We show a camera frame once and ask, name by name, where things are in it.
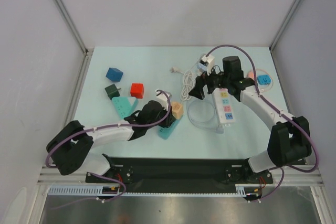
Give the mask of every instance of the teal block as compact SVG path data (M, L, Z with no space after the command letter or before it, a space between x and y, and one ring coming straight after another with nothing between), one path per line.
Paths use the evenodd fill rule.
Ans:
M175 122L172 123L172 125L169 128L163 128L163 127L159 127L159 130L157 131L157 134L167 140L168 137L170 137L170 135L172 134L173 130L176 128L176 126L179 124L180 120L182 119L182 117L179 120L176 120Z
M113 97L112 103L120 119L124 119L134 112L139 102L135 97Z

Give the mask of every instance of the gray floor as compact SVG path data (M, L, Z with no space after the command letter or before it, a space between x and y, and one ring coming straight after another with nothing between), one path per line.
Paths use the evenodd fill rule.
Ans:
M261 204L242 198L121 197L105 204L86 200L50 210L79 198L48 196L40 224L321 223L309 187L281 188Z

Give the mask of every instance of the dark blue block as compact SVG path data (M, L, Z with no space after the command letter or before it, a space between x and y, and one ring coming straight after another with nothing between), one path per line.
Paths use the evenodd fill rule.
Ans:
M267 74L264 74L262 76L258 76L257 80L258 80L260 85L268 85L268 84L271 84L271 82L272 82L270 76L268 76Z
M120 71L118 68L109 68L106 77L111 81L118 82L121 80L123 74L124 73Z

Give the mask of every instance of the dark green block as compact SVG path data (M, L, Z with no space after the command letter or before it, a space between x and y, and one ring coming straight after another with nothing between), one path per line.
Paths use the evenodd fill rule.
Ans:
M112 84L111 86L108 86L105 88L106 94L108 95L108 97L110 99L112 99L113 97L119 97L119 91L118 88L116 87L115 84Z

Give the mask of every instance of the white wall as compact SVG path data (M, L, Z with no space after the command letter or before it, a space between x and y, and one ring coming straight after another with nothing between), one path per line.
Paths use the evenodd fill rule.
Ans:
M63 0L87 47L269 46L293 0Z
M20 188L32 199L83 55L52 0L0 0L0 48L1 221Z
M304 0L275 50L296 115L310 122L323 181L336 206L336 0Z

